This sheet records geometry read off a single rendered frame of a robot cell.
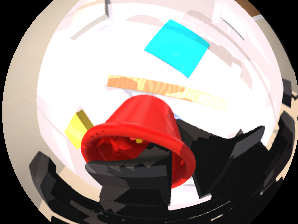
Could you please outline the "yellow flat block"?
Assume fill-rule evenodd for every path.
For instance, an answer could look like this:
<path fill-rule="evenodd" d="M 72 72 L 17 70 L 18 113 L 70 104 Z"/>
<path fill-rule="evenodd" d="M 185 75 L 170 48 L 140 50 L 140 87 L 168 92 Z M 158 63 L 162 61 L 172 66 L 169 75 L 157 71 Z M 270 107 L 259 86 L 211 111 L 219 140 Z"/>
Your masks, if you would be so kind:
<path fill-rule="evenodd" d="M 77 111 L 74 113 L 72 120 L 69 121 L 68 127 L 65 129 L 64 133 L 67 133 L 69 140 L 71 140 L 74 147 L 78 149 L 81 147 L 82 136 L 92 127 L 94 127 L 94 125 L 90 123 L 89 117 L 86 117 L 85 111 Z"/>

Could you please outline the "red plastic cup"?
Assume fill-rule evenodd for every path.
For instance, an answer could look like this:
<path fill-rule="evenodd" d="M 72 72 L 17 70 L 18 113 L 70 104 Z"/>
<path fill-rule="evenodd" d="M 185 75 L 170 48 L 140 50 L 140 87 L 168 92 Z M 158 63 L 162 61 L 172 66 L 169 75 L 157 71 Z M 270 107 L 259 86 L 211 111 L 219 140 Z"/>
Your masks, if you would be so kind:
<path fill-rule="evenodd" d="M 172 189 L 186 183 L 196 171 L 196 157 L 181 139 L 172 108 L 154 95 L 130 97 L 105 123 L 88 129 L 82 136 L 81 153 L 86 163 L 137 159 L 150 143 L 172 151 Z"/>

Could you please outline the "light brown wooden beam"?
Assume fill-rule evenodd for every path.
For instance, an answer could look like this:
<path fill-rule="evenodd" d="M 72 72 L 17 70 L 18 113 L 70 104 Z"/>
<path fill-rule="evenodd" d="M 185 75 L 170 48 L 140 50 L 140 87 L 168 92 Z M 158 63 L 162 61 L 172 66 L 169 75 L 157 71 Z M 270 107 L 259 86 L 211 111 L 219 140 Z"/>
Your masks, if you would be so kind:
<path fill-rule="evenodd" d="M 221 111 L 226 111 L 227 105 L 229 105 L 227 104 L 229 101 L 220 99 L 217 96 L 208 95 L 208 93 L 202 91 L 197 91 L 197 89 L 178 87 L 178 85 L 165 83 L 165 81 L 138 79 L 138 77 L 133 76 L 108 75 L 108 85 L 106 87 L 126 88 L 132 89 L 132 91 L 173 97 L 173 99 L 208 105 L 208 107 L 221 109 Z"/>

